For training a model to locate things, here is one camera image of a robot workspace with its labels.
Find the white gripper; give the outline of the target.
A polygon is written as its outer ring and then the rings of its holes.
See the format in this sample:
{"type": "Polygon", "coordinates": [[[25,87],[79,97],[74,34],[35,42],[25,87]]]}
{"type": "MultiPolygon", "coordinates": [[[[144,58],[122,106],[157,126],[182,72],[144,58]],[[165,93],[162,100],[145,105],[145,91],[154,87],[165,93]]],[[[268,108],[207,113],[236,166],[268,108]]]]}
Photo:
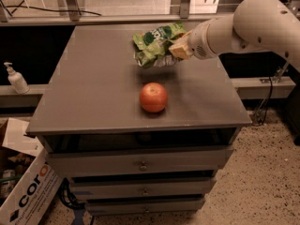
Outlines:
{"type": "Polygon", "coordinates": [[[192,55],[198,59],[211,59],[217,54],[210,48],[208,31],[213,20],[201,22],[191,32],[188,31],[177,39],[169,51],[175,58],[188,60],[192,55]]]}

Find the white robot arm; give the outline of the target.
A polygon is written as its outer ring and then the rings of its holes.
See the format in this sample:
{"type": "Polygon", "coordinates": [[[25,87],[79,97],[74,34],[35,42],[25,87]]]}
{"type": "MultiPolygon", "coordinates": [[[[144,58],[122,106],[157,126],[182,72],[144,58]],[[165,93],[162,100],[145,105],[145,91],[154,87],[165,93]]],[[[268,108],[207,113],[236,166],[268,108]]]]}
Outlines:
{"type": "Polygon", "coordinates": [[[272,52],[300,68],[300,21],[278,0],[244,0],[226,17],[199,23],[169,48],[172,56],[272,52]]]}

